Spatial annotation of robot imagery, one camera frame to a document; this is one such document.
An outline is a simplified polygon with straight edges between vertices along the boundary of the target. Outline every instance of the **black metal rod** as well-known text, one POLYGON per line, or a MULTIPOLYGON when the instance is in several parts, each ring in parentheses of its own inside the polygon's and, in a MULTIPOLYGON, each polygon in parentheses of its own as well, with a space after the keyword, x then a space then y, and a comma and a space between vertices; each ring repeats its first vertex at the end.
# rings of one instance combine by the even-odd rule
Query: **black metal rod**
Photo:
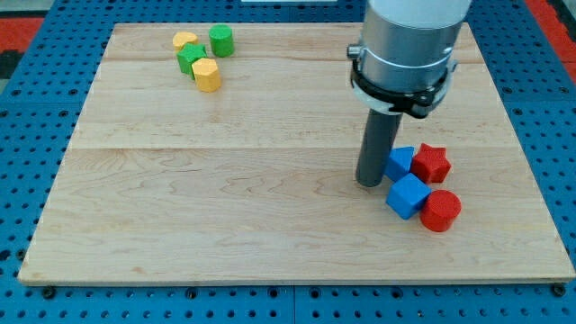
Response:
POLYGON ((370 110, 356 167, 356 181, 360 185, 373 187, 382 181, 401 119, 401 113, 389 115, 370 110))

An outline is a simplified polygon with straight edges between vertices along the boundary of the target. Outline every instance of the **blue cube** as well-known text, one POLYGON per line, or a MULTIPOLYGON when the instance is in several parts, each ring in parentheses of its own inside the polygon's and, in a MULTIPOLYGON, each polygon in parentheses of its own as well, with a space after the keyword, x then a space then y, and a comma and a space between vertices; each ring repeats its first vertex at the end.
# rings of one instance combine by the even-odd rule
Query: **blue cube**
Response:
POLYGON ((393 182, 402 179, 410 172, 414 147, 395 148, 390 152, 384 174, 393 182))
POLYGON ((430 187, 412 173, 408 173, 392 185, 386 203, 407 220, 422 209, 431 193, 430 187))

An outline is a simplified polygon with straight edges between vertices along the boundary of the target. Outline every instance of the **wood grain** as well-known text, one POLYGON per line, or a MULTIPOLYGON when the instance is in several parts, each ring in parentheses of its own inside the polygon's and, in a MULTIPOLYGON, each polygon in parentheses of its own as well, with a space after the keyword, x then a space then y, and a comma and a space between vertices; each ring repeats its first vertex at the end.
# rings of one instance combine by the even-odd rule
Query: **wood grain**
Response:
POLYGON ((222 88, 194 90, 171 38, 114 29, 19 277, 30 285, 491 284, 575 276, 467 26, 444 103, 397 145, 448 146, 446 233, 354 180, 367 108, 358 24, 236 24, 222 88))

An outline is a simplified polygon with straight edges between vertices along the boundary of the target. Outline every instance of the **blue pegboard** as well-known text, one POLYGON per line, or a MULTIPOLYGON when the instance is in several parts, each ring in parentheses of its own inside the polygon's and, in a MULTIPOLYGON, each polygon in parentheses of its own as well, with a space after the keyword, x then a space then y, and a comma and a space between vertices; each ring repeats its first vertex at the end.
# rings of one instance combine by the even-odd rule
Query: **blue pegboard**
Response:
MULTIPOLYGON (((0 96, 0 323, 576 321, 576 285, 44 288, 17 272, 115 23, 360 22, 365 2, 58 0, 0 96)), ((576 91, 525 4, 467 18, 553 220, 576 261, 576 91)))

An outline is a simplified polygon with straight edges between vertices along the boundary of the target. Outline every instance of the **red cylinder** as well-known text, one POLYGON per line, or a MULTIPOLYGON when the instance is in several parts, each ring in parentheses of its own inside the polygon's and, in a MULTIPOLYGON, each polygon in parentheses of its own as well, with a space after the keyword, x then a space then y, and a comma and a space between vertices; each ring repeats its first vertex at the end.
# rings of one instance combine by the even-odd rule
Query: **red cylinder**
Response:
POLYGON ((443 232, 450 229, 461 210, 462 203, 458 196, 447 190, 436 190, 420 211, 420 220, 427 229, 443 232))

